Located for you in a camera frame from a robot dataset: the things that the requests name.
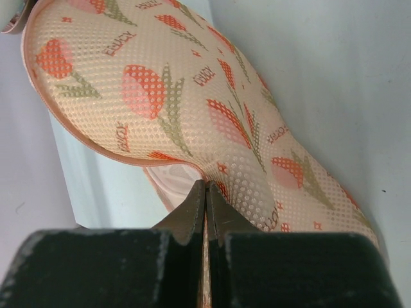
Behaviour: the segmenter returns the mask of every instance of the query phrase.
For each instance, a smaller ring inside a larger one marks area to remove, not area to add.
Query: perforated mesh
[[[198,166],[264,231],[350,231],[377,244],[243,54],[177,1],[39,1],[24,57],[51,111],[94,149]]]

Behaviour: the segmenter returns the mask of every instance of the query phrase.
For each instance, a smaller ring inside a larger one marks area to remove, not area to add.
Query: tulip print
[[[101,14],[105,11],[104,0],[67,0],[67,3],[87,13]]]
[[[225,77],[227,79],[227,87],[229,88],[237,105],[239,106],[241,114],[244,116],[243,108],[241,107],[241,103],[240,103],[240,100],[238,99],[238,95],[236,92],[236,82],[234,80],[234,75],[232,74],[231,66],[226,61],[223,61],[221,59],[217,59],[217,60],[220,63],[221,68],[223,69]]]
[[[123,101],[131,111],[149,120],[157,119],[163,132],[185,154],[192,157],[184,141],[180,122],[180,100],[184,78],[173,83],[168,64],[161,77],[142,65],[127,65],[123,71]],[[165,109],[165,117],[160,112]]]
[[[276,201],[275,204],[279,210],[284,210],[284,205],[281,202]]]
[[[200,16],[199,14],[196,14],[197,15],[197,17],[199,18],[199,19],[201,19],[202,21],[206,21],[202,16]]]
[[[302,188],[313,198],[324,204],[328,209],[334,210],[334,205],[330,202],[326,196],[326,193],[321,189],[320,184],[315,178],[315,173],[311,167],[310,159],[307,156],[304,156],[304,160],[301,159],[293,150],[291,150],[291,154],[294,162],[300,165],[302,169],[302,174],[305,181],[305,183],[302,183]]]
[[[193,22],[195,22],[200,28],[201,25],[198,23],[198,21],[194,18],[193,14],[190,12],[189,8],[185,6],[184,4],[178,2],[177,0],[163,0],[165,3],[168,3],[175,8],[178,8],[186,17],[190,18]]]
[[[212,28],[210,26],[207,26],[207,28],[217,41],[219,41],[229,51],[231,51],[232,54],[234,54],[236,56],[236,59],[237,59],[239,65],[241,66],[241,69],[243,70],[243,73],[244,73],[245,77],[247,78],[248,82],[251,83],[250,78],[249,78],[249,74],[247,73],[244,61],[243,61],[238,49],[233,44],[231,44],[231,42],[226,37],[224,37],[220,32],[218,32],[217,30],[215,30],[214,28]]]
[[[232,75],[231,66],[223,60],[218,59],[218,61],[221,65],[221,68],[223,69],[223,71],[225,73],[225,77],[227,78],[228,84],[231,86],[231,88],[233,90],[235,90],[236,89],[236,83],[234,81],[234,76]]]
[[[355,202],[354,198],[353,198],[344,188],[341,187],[341,189],[342,189],[342,191],[344,191],[345,196],[346,196],[347,199],[351,202],[351,204],[354,205],[355,209],[356,209],[356,210],[359,210],[360,207],[359,207],[358,204]]]
[[[176,34],[186,40],[189,40],[190,42],[193,42],[207,50],[207,48],[194,35],[187,31],[187,27],[174,16],[157,15],[155,16],[155,18],[169,26],[173,34]]]
[[[274,157],[271,163],[272,174],[280,185],[289,189],[302,187],[304,175],[298,163],[284,157]]]
[[[97,90],[75,71],[73,53],[66,40],[62,38],[49,40],[36,56],[36,63],[43,71],[58,80],[72,77],[80,84],[79,86],[55,85],[56,88],[63,91],[60,95],[77,98],[101,98]]]
[[[108,18],[137,27],[135,23],[124,16],[116,0],[67,0],[67,3],[87,13],[104,14]]]
[[[175,8],[180,8],[182,6],[181,3],[179,3],[177,0],[163,0],[165,3],[168,3],[172,6],[174,6]]]
[[[254,145],[254,154],[256,155],[258,162],[263,166],[263,160],[261,158],[261,153],[259,151],[259,122],[256,119],[255,111],[250,111],[246,104],[244,104],[245,114],[247,123],[249,124],[251,131],[251,139]]]
[[[251,136],[254,136],[256,132],[256,127],[254,124],[253,117],[251,116],[250,110],[247,108],[246,104],[244,104],[244,109],[245,109],[245,114],[247,115],[247,123],[249,124],[250,130],[251,130]]]
[[[176,162],[182,162],[181,159],[177,159],[175,157],[169,156],[167,154],[161,153],[159,151],[153,151],[150,154],[148,154],[148,157],[154,158],[154,159],[161,159],[161,160],[174,160]]]
[[[142,65],[128,65],[123,71],[123,100],[135,113],[156,119],[166,100],[161,77]]]
[[[270,90],[267,87],[267,84],[265,83],[265,81],[262,79],[260,75],[258,75],[258,78],[261,81],[261,84],[263,85],[263,87],[261,88],[261,95],[264,97],[266,101],[268,101],[271,105],[277,108],[277,103],[272,97]]]
[[[363,224],[364,226],[366,226],[367,228],[372,229],[370,222],[365,218],[364,214],[362,214],[360,210],[353,209],[351,217],[360,222],[361,224]]]
[[[210,118],[217,130],[232,142],[251,149],[251,142],[236,115],[224,104],[213,99],[207,99]]]
[[[266,232],[273,232],[275,231],[276,226],[278,225],[278,211],[277,207],[274,207],[272,212],[271,212],[271,217],[266,218],[264,221],[264,231]]]

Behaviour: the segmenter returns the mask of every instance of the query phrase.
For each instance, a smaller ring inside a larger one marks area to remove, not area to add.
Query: green leaf
[[[255,111],[252,112],[251,125],[252,125],[252,130],[251,130],[252,138],[255,139],[257,130],[259,128],[259,123],[256,122],[256,112]]]
[[[251,83],[250,78],[249,78],[249,74],[247,73],[247,70],[245,68],[244,61],[243,61],[243,59],[240,55],[240,52],[237,50],[236,47],[234,47],[234,53],[236,54],[236,58],[237,58],[237,61],[238,61],[239,65],[243,69],[243,73],[244,73],[245,77],[247,77],[247,80],[249,81],[249,83]]]
[[[201,27],[201,24],[198,23],[198,21],[194,18],[193,14],[191,14],[189,8],[185,5],[181,5],[181,11],[183,12],[183,14],[185,16],[187,16],[188,18],[190,18],[193,22],[195,22],[200,28],[204,29],[203,27]]]
[[[184,153],[193,156],[189,151],[187,144],[184,141],[180,123],[180,97],[184,86],[184,78],[179,79],[175,85],[171,78],[170,67],[167,64],[162,70],[161,76],[162,82],[164,82],[167,89],[167,96],[165,102],[165,109],[167,113],[168,122],[162,117],[158,117],[159,123],[164,130],[168,138],[178,146]]]
[[[254,123],[254,142],[256,144],[256,148],[259,148],[259,123]]]
[[[364,217],[364,215],[363,215],[361,212],[353,209],[353,215],[352,215],[352,217],[353,217],[354,219],[356,219],[357,221],[359,221],[361,224],[365,225],[367,228],[372,229],[371,224],[369,223],[368,220],[366,220],[366,218]]]
[[[193,42],[193,43],[196,43],[197,45],[203,47],[205,50],[208,51],[208,49],[207,49],[203,44],[201,44],[201,42],[200,42],[197,38],[195,38],[194,35],[192,35],[191,33],[189,33],[189,32],[186,31],[187,35],[185,35],[184,33],[181,33],[181,32],[179,32],[179,31],[177,31],[177,30],[175,30],[175,29],[171,29],[171,32],[172,32],[173,34],[176,34],[176,35],[178,35],[178,36],[186,39],[186,40],[189,40],[189,41],[191,41],[191,42]]]
[[[87,91],[86,88],[79,88],[75,90],[61,92],[60,95],[66,98],[101,98],[101,96],[98,93]]]
[[[104,15],[106,15],[107,17],[137,27],[136,24],[134,24],[131,20],[123,15],[116,0],[105,0],[105,7],[111,13],[104,13]]]
[[[266,88],[261,89],[261,94],[265,98],[266,101],[268,101],[270,104],[275,106],[277,108],[277,103],[275,102],[274,98],[272,97],[270,91],[268,91]]]
[[[80,90],[82,87],[75,87],[74,85],[55,85],[56,88],[62,91],[75,91]]]
[[[230,101],[228,101],[228,102],[229,102],[231,111],[232,111],[233,114],[236,116],[238,122],[240,122],[241,129],[244,131],[245,135],[247,136],[247,139],[249,140],[249,142],[250,142],[250,144],[251,144],[251,150],[252,150],[254,156],[257,158],[258,163],[259,163],[259,165],[261,166],[263,172],[264,172],[265,174],[267,174],[267,172],[265,171],[265,166],[264,166],[263,160],[261,159],[261,154],[260,154],[258,148],[255,147],[254,142],[253,142],[253,140],[250,138],[249,133],[247,133],[247,131],[245,130],[244,125],[243,125],[243,123],[240,121],[240,118],[238,117],[237,112],[236,112],[235,109],[232,107],[231,102],[230,102]]]
[[[326,193],[321,189],[320,184],[315,178],[315,174],[311,167],[309,158],[305,156],[304,161],[302,161],[301,158],[298,157],[298,155],[293,150],[291,150],[291,155],[294,161],[302,167],[302,173],[304,174],[305,182],[309,184],[303,184],[302,187],[304,188],[304,190],[313,198],[324,204],[328,209],[335,210],[334,205],[327,198]]]
[[[82,75],[78,74],[75,70],[71,71],[71,77],[73,77],[78,83],[81,83],[83,86],[90,85],[86,82]]]
[[[229,90],[230,90],[232,96],[234,97],[234,100],[236,101],[237,105],[239,106],[240,111],[241,111],[241,114],[242,114],[242,116],[243,116],[243,118],[244,118],[243,108],[241,107],[241,103],[240,103],[240,100],[238,99],[238,96],[237,96],[236,91],[229,85],[228,82],[227,82],[227,87],[229,88]]]
[[[165,84],[167,91],[169,91],[173,82],[171,81],[170,66],[168,64],[162,69],[161,81]]]

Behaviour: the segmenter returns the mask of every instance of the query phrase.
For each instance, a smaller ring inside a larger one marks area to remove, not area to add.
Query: red tulip
[[[281,224],[281,231],[284,233],[289,233],[291,232],[290,230],[290,224],[289,223],[282,223]]]
[[[179,3],[177,0],[163,0],[165,3],[168,3],[172,6],[174,6],[175,8],[180,8],[181,7],[181,3]]]
[[[151,152],[150,154],[148,154],[148,157],[155,158],[155,159],[161,159],[161,160],[175,160],[177,162],[182,162],[181,159],[177,159],[175,157],[168,156],[167,154],[163,154],[163,153],[158,152],[158,151]]]
[[[73,54],[69,44],[62,38],[49,40],[36,56],[36,62],[57,79],[63,79],[73,71]]]
[[[217,130],[232,142],[251,149],[249,138],[236,115],[219,101],[213,99],[207,99],[207,101],[210,118]]]
[[[67,0],[67,2],[71,6],[87,13],[101,14],[105,11],[104,0]]]
[[[220,32],[218,32],[217,30],[215,30],[214,28],[207,26],[207,28],[210,30],[210,32],[213,34],[213,36],[220,41],[225,47],[227,47],[228,49],[230,49],[230,51],[232,53],[235,52],[235,48],[234,45],[231,44],[231,42],[225,37],[223,36]]]
[[[248,122],[248,124],[249,124],[249,126],[250,126],[250,129],[251,129],[251,136],[254,136],[254,133],[255,133],[254,122],[253,122],[253,120],[252,120],[252,116],[251,116],[250,110],[247,108],[247,105],[246,105],[246,104],[244,104],[244,109],[245,109],[245,113],[246,113],[246,115],[247,115],[247,122]]]
[[[231,70],[231,66],[223,61],[218,59],[221,68],[223,69],[224,73],[225,73],[225,77],[227,78],[227,81],[229,83],[229,85],[235,90],[236,89],[236,83],[234,81],[234,76],[232,75],[232,70]]]
[[[223,194],[224,198],[229,201],[229,194],[228,194],[228,190],[226,188],[226,186],[224,185],[224,183],[217,181],[216,182],[218,188],[220,188],[221,193]]]
[[[225,164],[221,164],[221,163],[217,162],[217,166],[218,166],[219,172],[224,173],[225,175],[228,174],[227,173],[228,168]]]
[[[294,160],[284,157],[274,157],[271,167],[274,178],[282,186],[290,189],[302,187],[304,173],[302,172],[302,167]]]
[[[128,65],[123,72],[123,100],[131,110],[148,119],[157,118],[166,99],[159,75],[142,65]]]
[[[172,27],[173,29],[186,31],[186,27],[171,15],[157,15],[155,16],[155,18],[157,18],[159,21],[162,21],[167,26]]]

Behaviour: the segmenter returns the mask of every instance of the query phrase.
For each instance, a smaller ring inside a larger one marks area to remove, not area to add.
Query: white backdrop
[[[296,138],[376,223],[411,307],[411,1],[183,2],[212,16],[248,56]],[[75,226],[68,195],[88,227],[147,227],[164,217],[139,168],[93,153],[52,121],[66,188],[19,36],[0,35],[0,53],[0,280],[27,234]]]

